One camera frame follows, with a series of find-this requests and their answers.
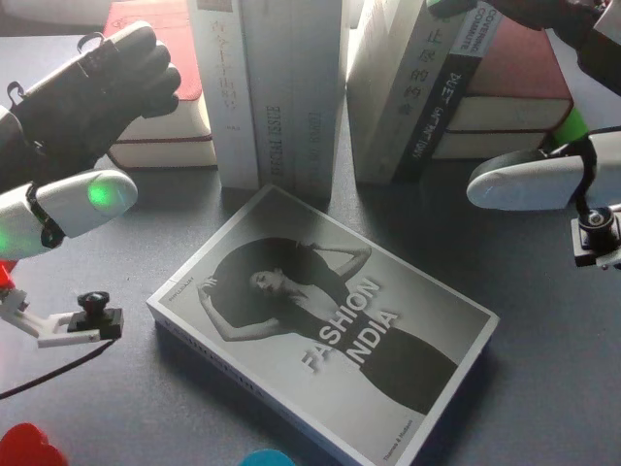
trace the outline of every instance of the black and white photograph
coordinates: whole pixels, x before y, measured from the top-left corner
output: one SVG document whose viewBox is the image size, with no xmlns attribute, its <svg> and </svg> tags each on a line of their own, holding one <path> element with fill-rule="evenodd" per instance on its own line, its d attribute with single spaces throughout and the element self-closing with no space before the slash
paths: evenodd
<svg viewBox="0 0 621 466">
<path fill-rule="evenodd" d="M 497 323 L 274 187 L 149 303 L 360 464 L 415 454 Z"/>
</svg>

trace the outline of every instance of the blue round object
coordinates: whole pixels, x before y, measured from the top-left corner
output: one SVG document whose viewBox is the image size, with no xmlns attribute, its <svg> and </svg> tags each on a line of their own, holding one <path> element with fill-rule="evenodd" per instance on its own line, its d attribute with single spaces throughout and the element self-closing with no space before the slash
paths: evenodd
<svg viewBox="0 0 621 466">
<path fill-rule="evenodd" d="M 262 449 L 248 455 L 240 466 L 295 466 L 295 464 L 280 451 Z"/>
</svg>

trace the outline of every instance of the gray table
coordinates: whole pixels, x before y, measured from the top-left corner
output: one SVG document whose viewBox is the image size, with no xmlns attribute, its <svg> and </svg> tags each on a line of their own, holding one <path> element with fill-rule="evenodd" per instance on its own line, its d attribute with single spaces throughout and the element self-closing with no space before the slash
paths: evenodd
<svg viewBox="0 0 621 466">
<path fill-rule="evenodd" d="M 434 164 L 420 185 L 356 191 L 347 130 L 332 200 L 315 207 L 501 318 L 416 466 L 618 466 L 621 275 L 574 267 L 572 212 L 476 209 L 464 195 L 470 162 Z M 109 290 L 125 309 L 123 338 L 80 369 L 0 402 L 0 432 L 34 422 L 72 466 L 234 466 L 263 448 L 300 465 L 333 464 L 158 331 L 145 305 L 250 195 L 222 192 L 210 170 L 134 179 L 140 199 L 127 215 L 15 271 L 42 316 L 74 310 L 81 292 Z M 0 391 L 92 349 L 38 350 L 0 325 Z"/>
</svg>

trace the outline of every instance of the woman on book cover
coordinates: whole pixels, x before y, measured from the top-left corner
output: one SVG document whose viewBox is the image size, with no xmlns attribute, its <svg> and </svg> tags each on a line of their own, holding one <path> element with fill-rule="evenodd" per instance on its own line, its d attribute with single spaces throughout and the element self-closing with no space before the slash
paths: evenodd
<svg viewBox="0 0 621 466">
<path fill-rule="evenodd" d="M 318 250 L 351 258 L 332 270 Z M 303 246 L 284 238 L 253 241 L 231 251 L 213 275 L 198 285 L 199 299 L 224 341 L 297 333 L 350 357 L 347 349 L 362 329 L 373 323 L 377 328 L 377 320 L 366 311 L 357 313 L 334 345 L 320 338 L 320 330 L 345 305 L 350 293 L 346 284 L 371 253 L 371 248 Z M 386 396 L 423 415 L 429 413 L 457 367 L 436 348 L 393 326 L 364 364 L 356 365 Z"/>
</svg>

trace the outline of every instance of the black wire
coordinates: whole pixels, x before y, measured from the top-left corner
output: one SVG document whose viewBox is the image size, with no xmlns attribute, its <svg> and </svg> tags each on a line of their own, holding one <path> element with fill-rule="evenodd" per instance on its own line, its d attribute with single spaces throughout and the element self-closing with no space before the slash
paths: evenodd
<svg viewBox="0 0 621 466">
<path fill-rule="evenodd" d="M 99 347 L 98 349 L 91 351 L 89 354 L 87 354 L 86 356 L 81 357 L 80 359 L 76 359 L 74 362 L 70 362 L 69 364 L 59 367 L 58 369 L 56 369 L 55 371 L 50 372 L 49 374 L 46 374 L 42 377 L 40 377 L 39 379 L 35 379 L 34 381 L 25 383 L 24 385 L 20 385 L 20 386 L 16 386 L 15 388 L 5 391 L 4 393 L 0 393 L 0 400 L 4 400 L 6 398 L 9 398 L 13 395 L 17 395 L 18 393 L 21 393 L 22 391 L 25 391 L 29 388 L 33 388 L 37 385 L 40 385 L 43 382 L 47 382 L 55 377 L 58 377 L 62 374 L 64 374 L 65 372 L 69 372 L 72 369 L 75 369 L 79 366 L 82 366 L 84 362 L 88 362 L 91 359 L 94 359 L 95 357 L 99 356 L 102 352 L 104 352 L 105 350 L 107 350 L 116 340 L 111 340 L 109 342 L 107 342 L 105 345 L 102 345 L 101 347 Z"/>
</svg>

